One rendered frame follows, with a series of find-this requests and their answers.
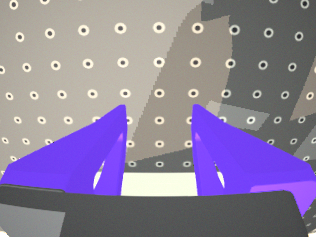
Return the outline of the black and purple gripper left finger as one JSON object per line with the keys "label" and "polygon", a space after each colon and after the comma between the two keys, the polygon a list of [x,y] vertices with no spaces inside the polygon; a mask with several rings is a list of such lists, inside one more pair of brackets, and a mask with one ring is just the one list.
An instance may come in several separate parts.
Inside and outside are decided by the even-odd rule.
{"label": "black and purple gripper left finger", "polygon": [[9,164],[0,184],[121,195],[126,142],[126,106],[119,105],[94,123]]}

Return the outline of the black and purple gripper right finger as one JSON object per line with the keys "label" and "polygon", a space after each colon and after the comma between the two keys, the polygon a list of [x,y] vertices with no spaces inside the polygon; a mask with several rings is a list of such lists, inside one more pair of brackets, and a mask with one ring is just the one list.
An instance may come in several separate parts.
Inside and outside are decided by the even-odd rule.
{"label": "black and purple gripper right finger", "polygon": [[191,133],[197,195],[287,190],[302,216],[316,197],[310,164],[225,123],[199,104],[193,105]]}

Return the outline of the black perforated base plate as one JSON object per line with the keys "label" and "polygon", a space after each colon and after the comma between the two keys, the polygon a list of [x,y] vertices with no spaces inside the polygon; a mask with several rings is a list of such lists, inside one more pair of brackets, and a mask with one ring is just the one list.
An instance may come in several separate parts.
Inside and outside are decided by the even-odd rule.
{"label": "black perforated base plate", "polygon": [[194,104],[316,176],[316,0],[0,0],[0,180],[118,105],[124,173],[195,173]]}

